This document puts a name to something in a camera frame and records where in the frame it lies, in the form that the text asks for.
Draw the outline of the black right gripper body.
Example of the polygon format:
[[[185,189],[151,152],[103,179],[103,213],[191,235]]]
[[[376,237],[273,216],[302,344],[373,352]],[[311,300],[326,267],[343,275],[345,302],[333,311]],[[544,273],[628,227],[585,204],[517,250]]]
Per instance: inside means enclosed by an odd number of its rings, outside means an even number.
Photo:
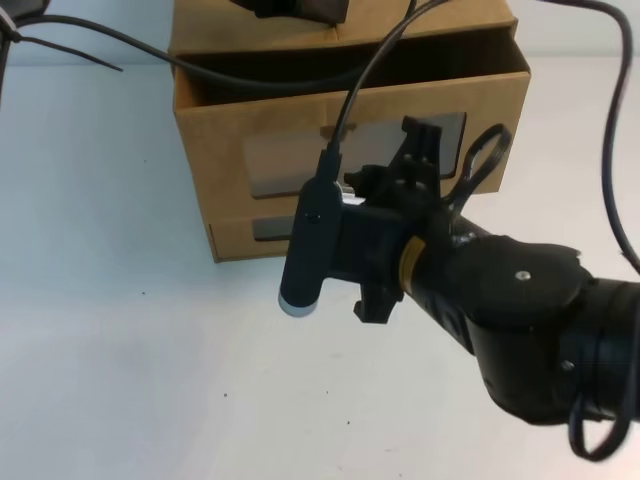
[[[389,165],[365,165],[344,176],[363,201],[343,208],[335,276],[359,285],[354,312],[369,324],[387,323],[405,296],[430,309],[446,287],[445,264],[454,251],[440,193],[442,130],[411,117],[402,130]]]

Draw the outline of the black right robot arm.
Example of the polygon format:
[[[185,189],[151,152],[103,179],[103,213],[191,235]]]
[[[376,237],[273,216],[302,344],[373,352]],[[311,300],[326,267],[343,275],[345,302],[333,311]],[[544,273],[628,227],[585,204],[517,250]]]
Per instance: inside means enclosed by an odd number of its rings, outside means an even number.
[[[491,399],[533,425],[639,417],[635,283],[600,279],[572,248],[491,234],[460,211],[483,177],[440,192],[438,126],[411,117],[390,164],[345,175],[332,261],[357,283],[356,316],[384,324],[412,299],[478,362]]]

